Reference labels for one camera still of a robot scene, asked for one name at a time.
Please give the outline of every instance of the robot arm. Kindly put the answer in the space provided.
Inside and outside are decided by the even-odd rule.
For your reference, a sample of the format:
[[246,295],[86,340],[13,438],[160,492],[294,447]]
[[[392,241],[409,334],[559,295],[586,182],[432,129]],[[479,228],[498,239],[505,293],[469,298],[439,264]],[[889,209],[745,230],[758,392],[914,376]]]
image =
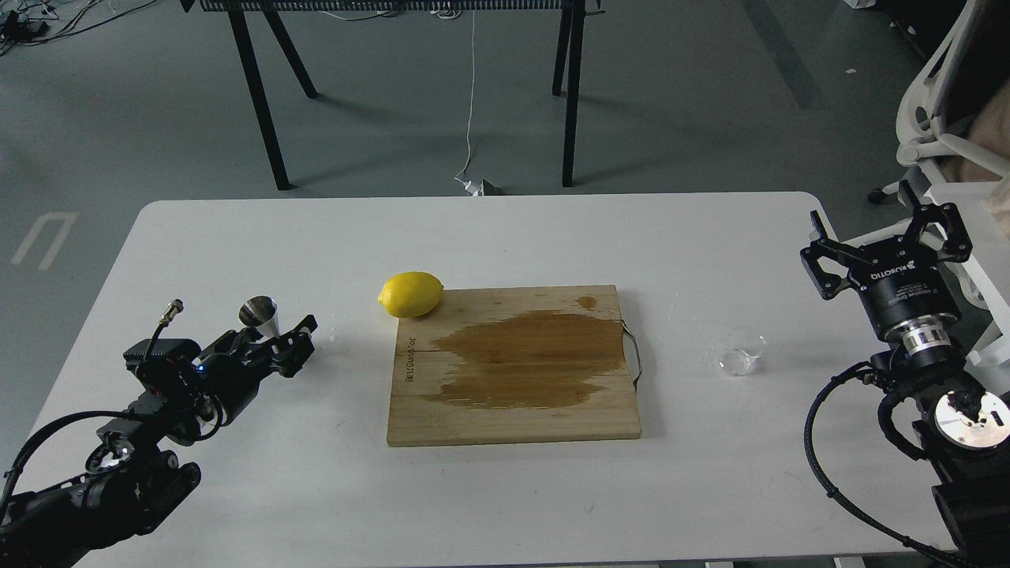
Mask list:
[[[932,555],[921,543],[883,527],[866,515],[827,481],[813,456],[810,432],[817,407],[837,384],[860,376],[884,391],[878,421],[885,438],[914,460],[928,460],[940,478],[933,488],[940,514],[958,548],[980,565],[1010,563],[1010,409],[1006,400],[988,392],[967,373],[965,352],[947,328],[961,318],[938,271],[938,263],[968,260],[972,243],[956,206],[923,205],[907,183],[902,191],[912,207],[903,234],[858,248],[834,242],[812,212],[816,239],[800,253],[808,274],[824,299],[852,288],[860,296],[877,338],[889,350],[863,365],[868,370],[839,375],[815,400],[807,419],[807,453],[811,467],[829,496],[861,519]],[[937,224],[946,234],[939,251],[921,243],[923,231]],[[844,277],[820,266],[828,258],[847,269]],[[912,398],[921,419],[913,423],[919,446],[895,428],[892,413]],[[972,565],[956,558],[933,556],[951,565]]]
[[[260,381],[277,372],[293,377],[312,355],[316,328],[307,315],[280,335],[276,306],[258,318],[263,296],[246,303],[229,330],[207,349],[191,340],[158,339],[182,302],[173,302],[155,337],[123,354],[126,368],[144,392],[122,412],[79,412],[35,433],[18,454],[0,502],[0,565],[66,567],[91,550],[134,535],[147,535],[199,485],[195,463],[180,466],[174,452],[158,445],[169,438],[182,446],[206,440],[230,424],[252,401]],[[261,330],[271,337],[264,339]],[[24,463],[58,430],[96,416],[113,417],[97,431],[101,444],[85,464],[86,472],[38,492],[11,495]]]

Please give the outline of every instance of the table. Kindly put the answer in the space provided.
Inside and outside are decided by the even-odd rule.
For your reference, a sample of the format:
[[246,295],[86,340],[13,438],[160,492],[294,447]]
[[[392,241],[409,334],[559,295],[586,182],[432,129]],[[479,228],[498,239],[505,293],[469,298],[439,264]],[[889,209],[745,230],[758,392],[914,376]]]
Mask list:
[[[140,213],[38,424],[123,408],[120,353],[149,337],[201,345],[268,294],[282,327],[319,320],[316,353],[212,440],[177,449],[203,482],[155,534],[79,566],[467,566],[837,556],[902,551],[824,496],[802,427],[829,375],[880,351],[855,294],[825,302],[805,274],[804,193],[171,201]],[[387,277],[448,288],[615,284],[644,376],[637,441],[391,449],[396,320]],[[730,378],[710,342],[769,339]],[[818,416],[825,469],[854,502],[949,548],[928,465],[876,425],[880,393],[846,385]],[[899,423],[907,420],[897,418]],[[94,428],[101,425],[97,420]],[[42,447],[19,489],[81,470],[90,424]]]
[[[187,12],[196,0],[180,0]],[[566,58],[568,59],[568,91],[565,113],[565,143],[562,157],[562,186],[572,187],[575,168],[575,135],[576,123],[579,117],[579,86],[582,74],[582,43],[586,22],[586,0],[200,0],[204,11],[227,12],[231,23],[231,31],[235,37],[235,46],[241,60],[245,83],[252,99],[260,132],[264,146],[267,148],[267,158],[274,174],[277,189],[286,191],[295,186],[288,179],[284,166],[281,145],[277,139],[274,119],[267,102],[267,93],[263,88],[263,79],[257,64],[256,53],[252,51],[252,39],[245,23],[245,12],[262,12],[270,24],[270,29],[281,45],[284,56],[291,65],[298,83],[305,96],[314,99],[319,96],[312,79],[309,78],[305,65],[288,34],[284,22],[281,21],[281,11],[318,11],[318,10],[545,10],[560,9],[562,11],[561,25],[558,32],[558,51],[554,56],[554,76],[550,92],[553,96],[562,94],[562,83],[565,77]]]

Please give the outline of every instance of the clear glass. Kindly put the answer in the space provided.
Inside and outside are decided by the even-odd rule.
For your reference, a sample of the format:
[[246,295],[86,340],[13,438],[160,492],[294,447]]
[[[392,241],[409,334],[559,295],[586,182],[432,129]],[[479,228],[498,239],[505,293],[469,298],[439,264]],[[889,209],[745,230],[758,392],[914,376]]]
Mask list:
[[751,327],[734,327],[718,350],[719,368],[734,377],[747,375],[754,370],[758,359],[765,355],[765,337]]

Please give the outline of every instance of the black table leg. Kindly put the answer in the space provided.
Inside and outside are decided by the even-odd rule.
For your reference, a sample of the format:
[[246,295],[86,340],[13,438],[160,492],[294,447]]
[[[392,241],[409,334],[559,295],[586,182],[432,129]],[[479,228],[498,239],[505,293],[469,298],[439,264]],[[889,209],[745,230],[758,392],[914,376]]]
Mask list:
[[565,78],[565,58],[568,57],[568,44],[572,35],[572,10],[562,10],[562,24],[558,29],[558,55],[554,56],[554,83],[550,93],[562,96],[562,80]]
[[230,11],[228,12],[228,20],[231,22],[231,31],[235,35],[238,58],[242,61],[242,71],[245,72],[245,83],[249,87],[252,107],[256,109],[256,117],[260,122],[263,144],[267,147],[267,158],[270,159],[270,169],[274,172],[274,182],[277,184],[277,189],[281,191],[294,189],[295,186],[288,181],[288,172],[284,169],[284,157],[281,156],[281,145],[277,141],[274,119],[270,115],[270,106],[267,104],[267,93],[263,90],[263,79],[260,77],[260,68],[256,63],[256,54],[252,52],[252,39],[249,37],[249,28],[245,24],[245,14],[239,10]]
[[267,18],[267,23],[270,24],[270,29],[274,32],[274,37],[277,37],[277,42],[281,44],[284,56],[288,58],[291,70],[295,72],[295,77],[298,78],[298,82],[302,85],[305,96],[310,99],[319,96],[319,93],[315,90],[315,86],[312,85],[312,80],[309,79],[308,72],[305,71],[302,58],[298,57],[298,51],[295,50],[295,44],[291,42],[288,29],[284,27],[284,22],[281,21],[281,15],[277,12],[264,12],[263,15]]
[[586,27],[586,0],[572,7],[572,45],[569,53],[568,109],[565,114],[565,157],[562,160],[562,187],[572,187],[575,167],[575,128],[579,118],[579,79],[582,75],[582,36]]

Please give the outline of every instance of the silver disc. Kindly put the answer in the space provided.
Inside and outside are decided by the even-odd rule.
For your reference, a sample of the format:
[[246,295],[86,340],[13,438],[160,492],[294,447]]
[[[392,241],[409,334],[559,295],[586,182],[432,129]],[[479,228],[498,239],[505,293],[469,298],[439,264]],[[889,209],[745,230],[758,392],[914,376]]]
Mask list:
[[933,419],[947,440],[970,450],[984,450],[1001,444],[1010,437],[1010,409],[991,392],[982,397],[978,416],[966,416],[950,406],[950,395],[944,394],[936,403]]

